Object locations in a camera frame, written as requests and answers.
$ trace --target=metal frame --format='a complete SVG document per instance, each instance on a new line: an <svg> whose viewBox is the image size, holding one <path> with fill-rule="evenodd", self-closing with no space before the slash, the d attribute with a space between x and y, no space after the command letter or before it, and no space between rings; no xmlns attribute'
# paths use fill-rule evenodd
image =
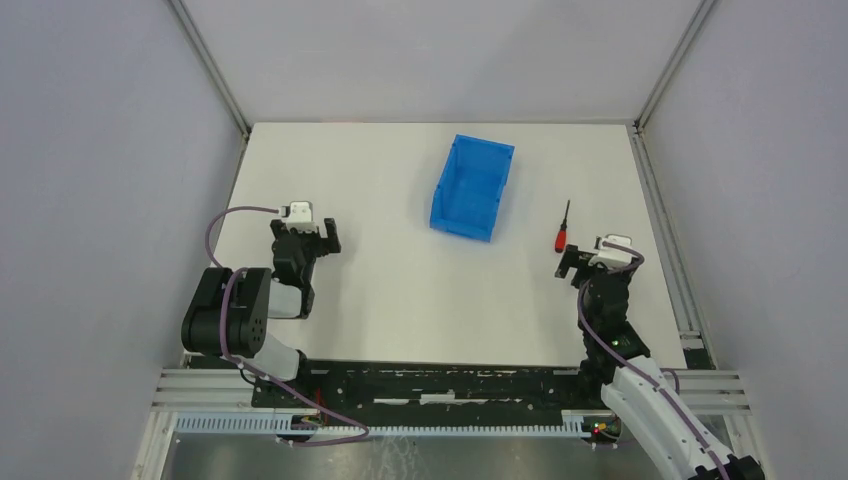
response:
<svg viewBox="0 0 848 480"><path fill-rule="evenodd" d="M689 48L695 42L698 34L701 33L704 23L707 21L714 10L713 7L715 7L718 2L719 0L701 0L698 8L695 9L692 19L689 20L689 25L687 25L686 30L683 31L683 36L680 37L680 41L677 42L677 46L674 48L665 68L663 68L660 78L657 79L657 83L654 84L651 94L648 95L648 100L645 102L645 106L642 107L642 111L639 112L639 116L636 119L636 128L640 133L645 128L645 125L647 125L648 120L650 120L651 115L654 113L654 109L657 107L657 103L660 101L660 98L662 98L666 88L668 88L668 85L672 77L674 77L675 72L677 72L680 63L689 53Z"/></svg>
<svg viewBox="0 0 848 480"><path fill-rule="evenodd" d="M209 47L206 46L203 36L200 35L200 31L197 29L194 19L191 18L191 13L189 13L188 8L183 3L183 0L164 1L170 7L171 13L174 14L174 19L177 21L177 24L179 24L180 29L186 36L186 40L189 45L191 45L192 50L194 50L194 53L197 55L197 58L200 60L203 68L206 70L209 80L221 96L221 100L223 100L224 105L226 105L227 110L230 112L230 117L232 117L233 122L241 132L242 137L247 140L250 136L250 123L248 123L244 113L238 105L238 102L236 102L236 98L230 91L227 81L224 80L224 76L221 74L218 64L215 63L215 59L212 57L212 54L209 53Z"/></svg>
<svg viewBox="0 0 848 480"><path fill-rule="evenodd" d="M237 128L243 135L244 148L250 135L250 125L227 86L214 58L209 52L183 0L165 0L175 15L187 40L191 44L209 75L213 85L230 111ZM680 41L657 79L638 117L630 122L598 121L585 123L629 123L627 126L636 167L642 183L652 227L657 235L665 280L669 289L681 342L684 348L706 348L712 356L713 349L702 321L702 314L692 292L691 283L680 252L673 222L663 201L654 168L642 136L643 129L667 90L681 62L700 34L706 20L715 10L719 0L701 0ZM768 468L759 447L757 429L750 405L739 376L733 371L681 370L681 399L696 415L721 416L730 439L732 450L740 457L752 455ZM252 389L234 370L163 370L151 406L142 445L133 469L134 480L160 479L168 453L174 442L174 433L203 431L223 434L285 433L293 415L314 414L309 408L259 409L251 407ZM375 436L568 436L577 419L585 416L610 415L608 410L563 410L563 430L545 431L516 427L504 431L472 431L468 429L374 429ZM343 428L327 428L321 434L350 434Z"/></svg>
<svg viewBox="0 0 848 480"><path fill-rule="evenodd" d="M751 423L751 408L742 381L734 371L679 370L680 398L696 415L722 416L739 456L761 458ZM159 378L133 480L158 480L174 433L287 434L293 415L314 414L310 408L253 408L253 387L237 370L165 369ZM580 437L584 417L609 416L609 410L563 410L563 427L403 428L372 429L374 436L509 436ZM322 428L316 434L349 435L347 427Z"/></svg>

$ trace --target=gray wall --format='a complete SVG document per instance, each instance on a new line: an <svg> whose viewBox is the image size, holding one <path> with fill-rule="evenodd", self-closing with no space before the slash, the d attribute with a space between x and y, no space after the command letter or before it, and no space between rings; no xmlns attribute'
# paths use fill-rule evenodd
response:
<svg viewBox="0 0 848 480"><path fill-rule="evenodd" d="M186 0L274 120L630 119L699 0Z"/></svg>
<svg viewBox="0 0 848 480"><path fill-rule="evenodd" d="M128 478L239 135L159 0L0 5L0 478Z"/></svg>
<svg viewBox="0 0 848 480"><path fill-rule="evenodd" d="M848 2L721 2L648 147L779 478L848 471Z"/></svg>

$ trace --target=metal floor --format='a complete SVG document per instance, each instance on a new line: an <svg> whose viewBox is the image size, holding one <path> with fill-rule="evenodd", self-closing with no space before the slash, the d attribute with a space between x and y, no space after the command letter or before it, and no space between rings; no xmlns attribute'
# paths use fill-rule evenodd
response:
<svg viewBox="0 0 848 480"><path fill-rule="evenodd" d="M592 451L568 438L384 437L293 449L268 435L181 434L163 479L598 479L659 477L638 444Z"/></svg>

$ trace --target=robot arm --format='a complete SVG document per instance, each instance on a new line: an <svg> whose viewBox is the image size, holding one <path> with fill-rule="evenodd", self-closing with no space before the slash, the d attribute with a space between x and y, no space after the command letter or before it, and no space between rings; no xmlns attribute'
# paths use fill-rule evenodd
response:
<svg viewBox="0 0 848 480"><path fill-rule="evenodd" d="M764 480L750 456L737 459L665 381L650 350L627 321L628 285L642 259L630 239L598 238L596 253L568 245L556 277L575 268L580 328L588 358L583 384L632 431L665 480Z"/></svg>

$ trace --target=purple cable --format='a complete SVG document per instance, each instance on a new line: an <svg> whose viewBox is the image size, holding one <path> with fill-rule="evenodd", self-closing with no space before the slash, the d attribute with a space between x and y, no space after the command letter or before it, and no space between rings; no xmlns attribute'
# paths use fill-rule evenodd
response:
<svg viewBox="0 0 848 480"><path fill-rule="evenodd" d="M615 269L615 270L610 270L608 272L610 274L629 272L630 270L634 270L639 265L642 265L643 263L645 263L645 257L642 256L642 254L637 252L636 250L633 250L632 248L622 247L621 245L616 245L614 243L608 243L608 242L603 242L602 245L605 246L605 247L614 248L616 250L621 250L622 252L627 252L627 253L629 253L630 255L633 255L633 257L636 258L635 262L633 262L633 263L631 263L627 266L624 266L622 268L618 268L618 269ZM707 455L709 455L709 457L713 460L713 462L715 462L716 467L718 468L719 474L721 475L721 478L723 480L730 480L730 477L727 474L727 470L724 468L724 463L718 458L718 455L716 455L716 453L713 452L710 449L710 444L709 444L709 442L707 442L707 439L704 438L704 436L701 434L701 432L695 427L695 424L693 424L692 421L689 420L689 417L686 415L686 413L683 411L683 409L680 408L680 405L678 405L678 403L674 400L674 398L671 396L671 394L668 393L668 391L665 388L663 388L663 386L660 385L659 382L654 380L653 377L651 377L650 375L648 375L647 373L642 371L642 369L640 369L639 367L628 362L627 359L625 359L624 357L619 355L615 350L612 349L612 347L607 345L606 342L604 342L601 339L601 337L598 336L597 333L595 333L594 330L592 330L592 327L589 326L589 322L586 320L586 315L583 313L583 297L586 294L586 290L587 290L587 287L589 286L590 282L591 282L591 280L587 280L586 282L584 282L583 285L580 287L580 290L577 292L577 316L580 319L580 323L583 325L583 328L589 333L589 336L591 336L596 342L598 342L598 345L600 345L601 348L606 350L606 352L609 353L620 364L624 365L625 367L629 368L630 370L633 370L633 372L635 372L637 375L642 377L646 382L648 382L649 385L651 385L652 387L654 387L655 389L657 389L660 392L660 395L662 395L663 398L666 399L666 401L669 403L669 405L671 405L671 408L674 409L674 411L677 413L677 415L680 417L680 419L683 420L683 423L686 424L686 427L689 428L689 431L692 432L692 434L698 440L698 443L700 443L701 447L703 447L704 451L707 452ZM677 378L676 373L674 374L674 377L675 377L675 380L678 382L678 385L679 385L679 380Z"/></svg>
<svg viewBox="0 0 848 480"><path fill-rule="evenodd" d="M251 212L265 212L265 213L279 213L280 212L280 209L278 209L278 208L244 206L244 207L228 208L228 209L224 210L223 212L219 213L218 215L215 215L214 217L212 217L212 221L209 222L209 225L206 227L206 255L209 255L209 259L212 260L212 263L214 263L215 266L218 267L218 268L224 268L224 266L221 265L221 262L219 262L218 259L215 258L215 254L212 253L212 245L210 243L210 240L211 240L210 237L212 236L212 229L215 228L215 224L218 223L218 220L224 218L224 216L226 214L233 213L233 212L241 212L241 211L245 211L245 210L251 211Z"/></svg>
<svg viewBox="0 0 848 480"><path fill-rule="evenodd" d="M323 412L323 413L325 413L325 414L327 414L327 415L329 415L329 416L331 416L331 417L333 417L337 420L341 420L341 421L347 423L350 426L361 428L362 430L364 430L364 432L362 432L361 434L355 435L353 437L335 438L333 440L322 440L320 442L291 443L291 445L298 446L298 447L325 447L325 446L330 446L330 445L341 445L343 443L358 442L360 440L365 439L365 437L367 437L369 432L370 432L368 430L368 427L366 427L365 425L357 422L356 420L353 420L352 418L345 417L344 415L342 415L340 413L336 413L336 412L334 412L334 411L332 411L328 408L325 408L325 407L322 407L321 405L318 405L317 403L313 402L312 400L301 395L294 388L286 385L286 383L283 382L282 380L280 380L279 378L272 377L271 375L268 375L267 373L263 372L262 370L259 370L258 368L254 367L253 365L250 365L247 362L245 362L241 359L235 358L232 355L230 355L230 349L227 348L227 310L228 310L228 307L229 307L229 304L230 304L230 295L232 294L232 291L233 291L233 285L235 285L236 279L238 279L246 271L247 271L247 268L240 268L240 269L236 270L235 272L233 272L232 276L230 276L230 279L227 280L227 286L224 288L224 300L221 302L221 322L218 325L218 338L220 339L220 342L221 342L221 354L222 354L222 356L226 360L228 360L229 362L234 363L239 368L241 368L243 366L245 370L256 375L256 378L262 378L262 379L270 380L271 383L273 383L274 385L277 385L278 387L287 391L293 397L295 397L298 400L300 400L301 402L309 405L310 407L315 408L318 411Z"/></svg>

